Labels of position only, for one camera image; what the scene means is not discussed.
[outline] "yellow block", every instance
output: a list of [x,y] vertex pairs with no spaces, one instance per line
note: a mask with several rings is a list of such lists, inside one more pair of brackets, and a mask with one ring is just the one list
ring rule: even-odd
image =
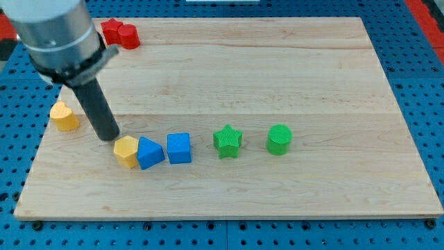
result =
[[137,148],[139,140],[129,135],[118,139],[114,143],[114,155],[120,165],[133,168],[139,164],[137,161]]
[[63,101],[58,101],[54,104],[49,117],[60,131],[72,131],[80,126],[77,116]]

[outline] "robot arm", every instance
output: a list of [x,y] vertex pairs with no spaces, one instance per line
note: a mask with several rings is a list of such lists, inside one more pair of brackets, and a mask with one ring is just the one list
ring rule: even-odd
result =
[[83,0],[0,0],[40,76],[74,91],[96,134],[112,140],[119,127],[96,74],[117,48],[105,48]]

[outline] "wooden cutting board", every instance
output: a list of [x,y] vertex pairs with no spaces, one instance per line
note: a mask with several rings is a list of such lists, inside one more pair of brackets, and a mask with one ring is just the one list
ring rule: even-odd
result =
[[[95,20],[99,28],[104,19]],[[46,130],[15,210],[22,220],[381,219],[443,208],[360,18],[122,19],[142,46],[99,75],[121,135],[166,148],[190,132],[193,163],[128,170],[70,90],[77,131]],[[265,148],[287,124],[290,151]],[[218,158],[213,132],[244,132]]]

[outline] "blue pegboard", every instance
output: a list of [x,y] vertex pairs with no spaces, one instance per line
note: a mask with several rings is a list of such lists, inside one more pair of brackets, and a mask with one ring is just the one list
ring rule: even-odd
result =
[[[93,17],[361,17],[444,202],[444,68],[403,1],[284,1],[186,5],[89,0]],[[2,249],[443,249],[444,219],[326,222],[19,222],[12,213],[60,89],[19,44],[0,75]]]

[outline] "blue cube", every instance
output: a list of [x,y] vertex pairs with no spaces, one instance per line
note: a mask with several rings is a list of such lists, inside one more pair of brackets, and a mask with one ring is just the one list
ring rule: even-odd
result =
[[189,133],[169,134],[166,137],[169,162],[171,164],[191,162],[191,139]]
[[142,170],[147,169],[165,160],[164,150],[158,143],[148,138],[140,137],[137,160]]

